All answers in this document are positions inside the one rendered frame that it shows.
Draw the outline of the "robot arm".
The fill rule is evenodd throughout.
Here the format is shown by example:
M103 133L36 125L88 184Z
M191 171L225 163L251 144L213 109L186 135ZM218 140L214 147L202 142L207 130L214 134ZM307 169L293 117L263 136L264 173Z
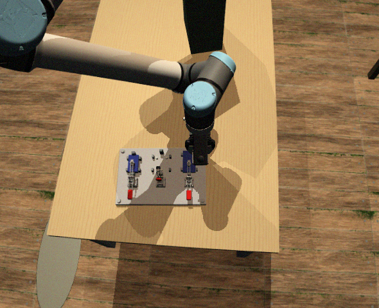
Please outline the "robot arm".
M0 0L0 63L6 63L0 67L26 73L38 67L184 94L183 120L193 134L193 164L206 166L207 134L214 127L215 109L234 76L233 59L215 51L205 61L183 64L47 34L62 1Z

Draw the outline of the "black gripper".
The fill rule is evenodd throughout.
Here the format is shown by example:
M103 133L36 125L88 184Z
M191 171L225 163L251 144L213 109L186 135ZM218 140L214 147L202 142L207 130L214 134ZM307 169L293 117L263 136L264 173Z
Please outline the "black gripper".
M210 137L211 132L207 134L207 154L210 154L215 148L215 140ZM189 133L188 140L185 141L185 148L189 151L190 154L193 154L193 134Z

